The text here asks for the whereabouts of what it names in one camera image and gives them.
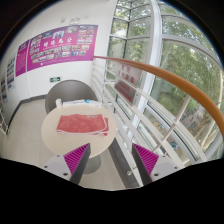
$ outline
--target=white wall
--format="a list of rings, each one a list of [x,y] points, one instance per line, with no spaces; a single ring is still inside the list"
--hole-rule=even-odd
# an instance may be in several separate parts
[[[109,34],[116,1],[113,0],[64,0],[50,6],[30,21],[16,36],[2,58],[0,74],[7,68],[9,58],[18,47],[32,37],[58,27],[69,26],[72,18],[80,18],[80,24],[98,25],[94,55],[106,56]],[[61,80],[76,79],[91,85],[91,61],[66,62],[41,67],[15,78],[16,88],[8,92],[8,103],[4,104],[6,122],[9,122],[21,100],[49,92],[53,85],[50,77]]]

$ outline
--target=poster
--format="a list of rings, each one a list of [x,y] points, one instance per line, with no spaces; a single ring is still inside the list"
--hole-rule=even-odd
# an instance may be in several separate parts
[[[27,71],[70,61],[92,61],[97,29],[97,25],[74,25],[35,36],[29,42]]]
[[[120,78],[116,77],[114,88],[120,92],[125,98],[126,102],[133,104],[133,100],[136,94],[136,90],[123,82]]]
[[[26,59],[29,40],[19,46],[16,57],[16,77],[26,72]]]
[[[1,95],[3,104],[8,102],[7,94],[6,94],[6,83],[5,83],[5,72],[1,76]]]
[[[7,89],[8,91],[15,88],[15,56],[7,64]]]
[[[138,87],[141,78],[142,70],[128,65],[118,64],[117,75],[125,79],[129,84],[135,88]]]

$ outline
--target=curved railing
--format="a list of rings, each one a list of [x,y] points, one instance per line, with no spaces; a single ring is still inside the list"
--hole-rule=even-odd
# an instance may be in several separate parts
[[[146,72],[149,72],[151,74],[154,74],[173,85],[177,86],[184,92],[186,92],[188,95],[190,95],[192,98],[194,98],[198,103],[200,103],[207,112],[212,116],[212,118],[217,123],[220,132],[222,134],[222,137],[224,139],[224,117],[220,111],[220,109],[217,107],[217,105],[212,101],[212,99],[206,95],[202,90],[200,90],[197,86],[194,84],[188,82],[187,80],[181,78],[180,76],[177,76],[173,74],[172,72],[166,71],[164,69],[147,65],[141,62],[136,61],[130,61],[126,59],[120,59],[120,58],[111,58],[111,57],[100,57],[100,56],[94,56],[93,58],[99,58],[99,59],[105,59],[105,60],[111,60],[115,62],[119,62],[122,64],[126,64],[141,70],[144,70]]]

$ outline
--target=red cloth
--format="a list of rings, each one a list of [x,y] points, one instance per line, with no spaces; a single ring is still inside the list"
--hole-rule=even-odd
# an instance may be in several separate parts
[[[100,132],[108,132],[108,130],[108,118],[104,119],[102,114],[62,115],[57,126],[57,132],[73,134],[98,134]]]
[[[106,121],[106,124],[107,124],[107,127],[105,128],[105,130],[103,130],[103,131],[101,131],[101,132],[99,132],[99,133],[96,133],[95,135],[98,135],[98,134],[100,134],[100,135],[104,135],[104,136],[107,136],[107,133],[109,132],[109,124],[108,124],[108,118],[104,118],[105,119],[105,121]]]

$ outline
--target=chair back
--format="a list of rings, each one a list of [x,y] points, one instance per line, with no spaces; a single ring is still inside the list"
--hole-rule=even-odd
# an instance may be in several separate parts
[[[81,99],[97,101],[93,90],[87,84],[77,80],[65,80],[50,89],[45,101],[47,114],[56,108],[57,99],[61,99],[62,102]]]

